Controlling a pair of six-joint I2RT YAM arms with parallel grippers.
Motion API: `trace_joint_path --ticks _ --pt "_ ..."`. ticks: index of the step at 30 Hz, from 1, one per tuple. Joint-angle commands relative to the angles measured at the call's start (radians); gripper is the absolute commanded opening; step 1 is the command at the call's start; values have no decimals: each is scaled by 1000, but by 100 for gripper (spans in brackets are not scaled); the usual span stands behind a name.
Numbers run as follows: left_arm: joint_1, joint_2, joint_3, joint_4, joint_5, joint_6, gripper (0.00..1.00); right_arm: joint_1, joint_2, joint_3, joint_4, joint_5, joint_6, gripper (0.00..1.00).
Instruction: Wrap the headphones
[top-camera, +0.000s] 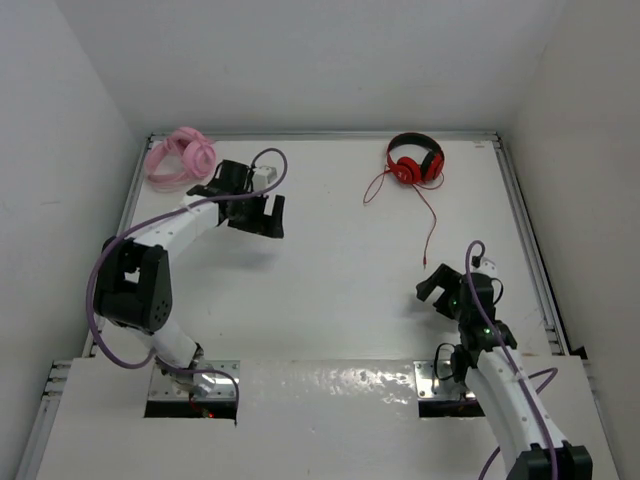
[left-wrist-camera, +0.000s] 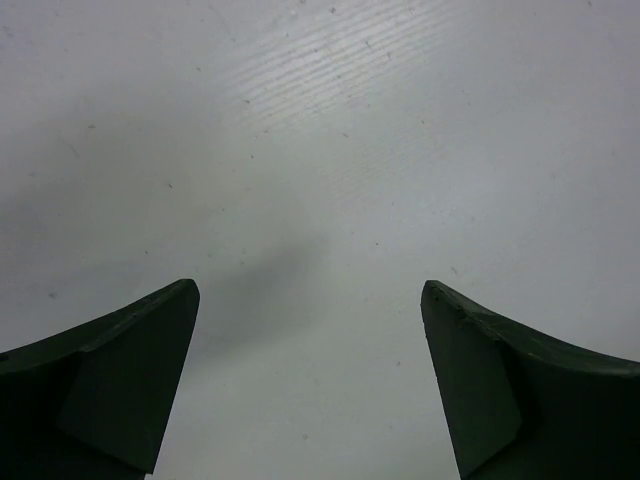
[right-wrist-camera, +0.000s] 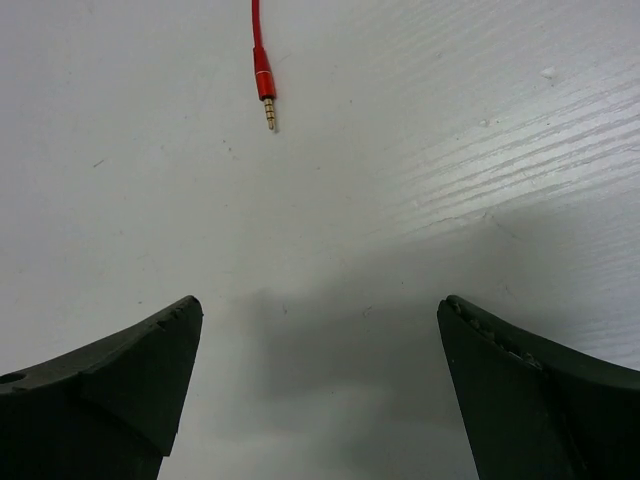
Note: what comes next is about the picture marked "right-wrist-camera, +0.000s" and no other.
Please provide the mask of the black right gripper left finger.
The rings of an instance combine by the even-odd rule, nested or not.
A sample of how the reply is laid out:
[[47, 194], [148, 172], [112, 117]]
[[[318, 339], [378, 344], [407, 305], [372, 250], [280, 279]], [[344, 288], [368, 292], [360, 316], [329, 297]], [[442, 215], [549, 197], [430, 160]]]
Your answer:
[[171, 454], [203, 323], [186, 296], [1, 377], [4, 479], [155, 479]]

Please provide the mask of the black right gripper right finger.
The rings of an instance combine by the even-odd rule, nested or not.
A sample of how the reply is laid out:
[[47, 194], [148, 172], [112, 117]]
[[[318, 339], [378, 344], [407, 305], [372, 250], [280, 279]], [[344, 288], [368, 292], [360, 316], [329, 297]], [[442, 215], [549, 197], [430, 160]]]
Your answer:
[[639, 374], [451, 295], [437, 311], [481, 479], [636, 479]]

